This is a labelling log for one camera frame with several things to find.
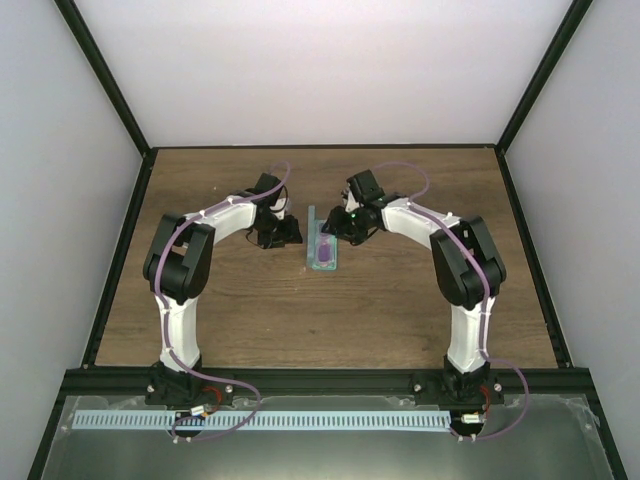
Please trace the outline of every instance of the black extrusion profile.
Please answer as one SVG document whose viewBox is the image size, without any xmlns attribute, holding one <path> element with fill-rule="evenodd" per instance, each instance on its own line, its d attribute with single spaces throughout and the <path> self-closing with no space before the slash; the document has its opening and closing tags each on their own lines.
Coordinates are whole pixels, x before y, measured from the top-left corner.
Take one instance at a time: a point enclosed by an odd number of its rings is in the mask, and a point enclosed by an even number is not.
<svg viewBox="0 0 640 480">
<path fill-rule="evenodd" d="M 205 375 L 241 380 L 254 385 L 263 396 L 297 395 L 413 395 L 416 375 L 442 377 L 442 369 L 304 369 L 210 368 Z M 596 393 L 586 368 L 526 368 L 522 370 L 532 394 Z M 490 378 L 502 385 L 503 394 L 522 393 L 522 382 L 512 370 L 491 370 Z M 67 370 L 59 401 L 74 395 L 146 395 L 149 367 L 99 367 Z M 254 396 L 238 387 L 236 394 Z"/>
<path fill-rule="evenodd" d="M 122 123 L 129 132 L 133 143 L 135 143 L 138 148 L 140 155 L 144 156 L 149 154 L 151 148 L 144 138 L 133 113 L 131 113 L 131 109 L 124 99 L 120 87 L 118 87 L 118 84 L 113 78 L 107 62 L 100 53 L 100 49 L 93 39 L 87 24 L 84 22 L 78 6 L 73 0 L 55 0 L 55 2 L 67 25 L 69 25 L 71 33 L 76 37 L 78 45 L 80 45 L 84 55 L 87 57 L 96 77 L 98 77 L 98 80 L 102 84 L 109 100 L 111 100 L 113 107 L 120 116 L 120 120 L 122 120 Z"/>
<path fill-rule="evenodd" d="M 131 202 L 127 214 L 124 217 L 124 223 L 122 230 L 120 231 L 120 237 L 116 244 L 116 251 L 113 255 L 111 267 L 107 274 L 107 281 L 98 304 L 98 311 L 96 312 L 96 318 L 91 328 L 91 334 L 89 335 L 89 341 L 87 342 L 87 348 L 82 357 L 82 363 L 84 365 L 94 365 L 96 356 L 98 355 L 98 348 L 102 341 L 102 335 L 104 334 L 105 326 L 111 312 L 111 304 L 116 295 L 116 289 L 118 288 L 118 281 L 122 274 L 122 268 L 124 267 L 124 261 L 127 258 L 127 252 L 129 245 L 131 244 L 131 237 L 133 237 L 133 231 L 138 221 L 138 215 L 140 214 L 140 208 L 142 208 L 142 202 L 144 200 L 145 193 L 147 192 L 147 186 L 149 185 L 149 179 L 151 178 L 151 171 L 153 164 L 156 161 L 158 149 L 151 150 L 149 155 L 145 156 L 142 160 L 140 172 L 138 173 L 138 179 L 136 180 L 133 194 L 131 196 Z"/>
<path fill-rule="evenodd" d="M 498 141 L 498 151 L 505 153 L 509 150 L 509 146 L 513 142 L 513 139 L 518 134 L 520 127 L 524 123 L 529 111 L 536 102 L 538 95 L 544 88 L 547 80 L 551 76 L 551 72 L 555 68 L 558 60 L 562 56 L 565 48 L 569 45 L 573 34 L 578 29 L 582 18 L 584 17 L 592 0 L 573 0 L 569 10 L 564 16 L 564 19 L 560 23 L 556 34 L 554 35 L 547 51 L 545 52 L 537 70 L 533 74 L 527 89 L 525 90 L 518 106 L 516 107 L 504 133 Z"/>
<path fill-rule="evenodd" d="M 533 285 L 538 295 L 538 301 L 540 302 L 540 308 L 542 309 L 542 316 L 547 325 L 547 333 L 551 340 L 551 346 L 553 353 L 556 357 L 556 363 L 560 368 L 572 367 L 571 354 L 567 347 L 567 342 L 562 334 L 562 328 L 558 321 L 553 301 L 551 300 L 551 294 L 549 293 L 549 287 L 542 273 L 542 267 L 538 255 L 536 253 L 533 240 L 531 239 L 531 233 L 527 226 L 518 194 L 516 193 L 516 187 L 513 184 L 513 179 L 509 173 L 509 167 L 507 161 L 502 153 L 499 153 L 496 149 L 496 157 L 498 158 L 498 166 L 500 173 L 502 174 L 502 180 L 504 181 L 505 189 L 507 190 L 507 196 L 509 197 L 509 203 L 511 204 L 511 210 L 516 220 L 516 226 L 518 227 L 518 233 L 520 234 L 520 240 L 524 247 L 524 253 L 527 257 L 527 263 L 529 264 L 529 270 L 531 271 L 531 277 L 533 279 Z"/>
<path fill-rule="evenodd" d="M 616 447 L 616 442 L 613 439 L 609 422 L 607 422 L 607 417 L 604 415 L 604 410 L 602 410 L 598 395 L 595 394 L 595 392 L 592 395 L 587 395 L 587 403 L 589 404 L 591 412 L 598 418 L 598 435 L 600 436 L 600 441 L 607 455 L 613 478 L 615 480 L 628 480 L 622 459 L 620 458 L 620 452 L 618 452 L 618 447 Z"/>
<path fill-rule="evenodd" d="M 495 148 L 493 143 L 326 143 L 307 144 L 301 143 L 286 145 L 196 145 L 196 146 L 160 146 L 162 150 L 406 150 L 406 149 L 469 149 L 469 148 Z"/>
<path fill-rule="evenodd" d="M 47 422 L 47 426 L 42 434 L 42 440 L 40 440 L 40 445 L 36 451 L 36 456 L 33 458 L 31 470 L 27 477 L 28 480 L 39 480 L 42 478 L 44 467 L 47 464 L 47 458 L 49 457 L 49 451 L 51 450 L 51 444 L 53 443 L 53 438 L 58 430 L 58 423 L 60 422 L 60 416 L 62 415 L 64 400 L 64 397 L 59 397 L 53 406 L 53 410 L 49 416 L 49 421 Z"/>
</svg>

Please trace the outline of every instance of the white wall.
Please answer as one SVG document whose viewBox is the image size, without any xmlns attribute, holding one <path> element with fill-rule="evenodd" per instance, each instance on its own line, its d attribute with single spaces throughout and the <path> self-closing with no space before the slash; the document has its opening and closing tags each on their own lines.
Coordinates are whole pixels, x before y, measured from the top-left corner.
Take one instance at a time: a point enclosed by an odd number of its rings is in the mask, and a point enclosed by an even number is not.
<svg viewBox="0 0 640 480">
<path fill-rule="evenodd" d="M 640 3 L 593 2 L 508 163 L 578 366 L 640 478 Z"/>
<path fill-rule="evenodd" d="M 497 142 L 570 0 L 78 0 L 155 146 Z"/>
<path fill-rule="evenodd" d="M 78 367 L 140 156 L 52 1 L 0 2 L 0 478 Z"/>
</svg>

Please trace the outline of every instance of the red wire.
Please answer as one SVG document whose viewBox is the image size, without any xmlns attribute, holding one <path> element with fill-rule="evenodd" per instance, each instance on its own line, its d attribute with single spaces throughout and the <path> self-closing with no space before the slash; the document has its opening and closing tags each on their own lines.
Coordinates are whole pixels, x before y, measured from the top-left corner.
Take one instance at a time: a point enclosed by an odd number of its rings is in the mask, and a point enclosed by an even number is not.
<svg viewBox="0 0 640 480">
<path fill-rule="evenodd" d="M 489 407 L 491 406 L 491 397 L 489 396 L 489 389 L 484 385 L 480 386 L 480 391 L 484 395 L 485 401 L 487 403 L 487 406 L 484 409 L 484 418 L 486 420 L 487 418 L 489 418 Z"/>
<path fill-rule="evenodd" d="M 213 413 L 216 413 L 218 411 L 218 409 L 220 408 L 220 404 L 222 403 L 222 392 L 220 392 L 220 390 L 218 390 L 213 385 L 207 385 L 206 387 L 204 387 L 202 389 L 202 391 L 203 392 L 213 392 L 213 393 L 216 394 L 216 399 L 218 400 L 218 403 L 213 408 L 213 410 L 211 410 L 211 412 L 209 412 L 209 415 L 211 415 Z"/>
</svg>

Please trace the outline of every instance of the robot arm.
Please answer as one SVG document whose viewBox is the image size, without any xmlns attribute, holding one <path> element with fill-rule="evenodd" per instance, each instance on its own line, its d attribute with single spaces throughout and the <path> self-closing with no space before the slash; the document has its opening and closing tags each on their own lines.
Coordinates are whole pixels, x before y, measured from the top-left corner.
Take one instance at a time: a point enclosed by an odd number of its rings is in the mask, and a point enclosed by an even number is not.
<svg viewBox="0 0 640 480">
<path fill-rule="evenodd" d="M 444 215 L 399 194 L 386 194 L 370 170 L 347 183 L 344 206 L 331 211 L 323 232 L 359 245 L 379 229 L 404 235 L 432 250 L 438 286 L 451 304 L 451 344 L 445 356 L 448 387 L 459 397 L 466 392 L 475 394 L 488 375 L 480 350 L 481 339 L 486 339 L 486 332 L 480 331 L 484 290 L 477 273 L 438 223 L 449 228 L 481 265 L 490 284 L 489 313 L 506 270 L 484 221 L 477 216 Z"/>
<path fill-rule="evenodd" d="M 213 247 L 219 241 L 239 230 L 255 229 L 258 245 L 264 249 L 302 243 L 298 221 L 289 214 L 291 202 L 288 198 L 278 198 L 280 191 L 260 200 L 243 201 L 243 198 L 272 189 L 279 182 L 272 175 L 262 174 L 255 187 L 230 195 L 226 202 L 209 213 L 199 212 L 202 218 L 178 237 L 174 247 L 184 248 L 184 252 L 174 248 L 169 253 L 160 279 L 162 294 L 169 303 L 168 316 L 165 315 L 163 302 L 156 295 L 163 332 L 160 362 L 164 367 L 174 372 L 183 371 L 167 350 L 165 321 L 168 321 L 169 338 L 175 355 L 190 368 L 197 367 L 200 362 L 196 341 L 196 308 L 198 297 L 209 278 Z M 160 255 L 169 238 L 176 228 L 194 216 L 195 213 L 184 216 L 166 214 L 162 217 L 143 269 L 152 291 Z"/>
</svg>

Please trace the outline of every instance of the wooden table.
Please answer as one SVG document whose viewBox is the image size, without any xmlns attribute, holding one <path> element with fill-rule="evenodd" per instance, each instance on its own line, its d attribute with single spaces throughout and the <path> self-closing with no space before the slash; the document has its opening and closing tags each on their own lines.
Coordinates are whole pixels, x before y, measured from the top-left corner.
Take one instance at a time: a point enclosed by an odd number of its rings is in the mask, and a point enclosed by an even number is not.
<svg viewBox="0 0 640 480">
<path fill-rule="evenodd" d="M 431 188 L 419 203 L 484 217 L 507 267 L 491 317 L 489 351 L 523 367 L 555 367 L 551 344 L 490 149 L 162 150 L 151 176 L 100 350 L 99 365 L 150 365 L 160 346 L 159 313 L 142 265 L 161 215 L 187 213 L 251 187 L 279 161 L 294 215 L 307 231 L 340 203 L 347 177 L 386 161 L 415 163 Z M 422 187 L 414 171 L 380 170 L 388 191 Z M 198 306 L 198 343 L 207 366 L 400 368 L 442 366 L 451 313 L 431 253 L 380 232 L 364 245 L 341 243 L 335 272 L 307 268 L 306 245 L 260 250 L 237 233 L 218 244 Z"/>
</svg>

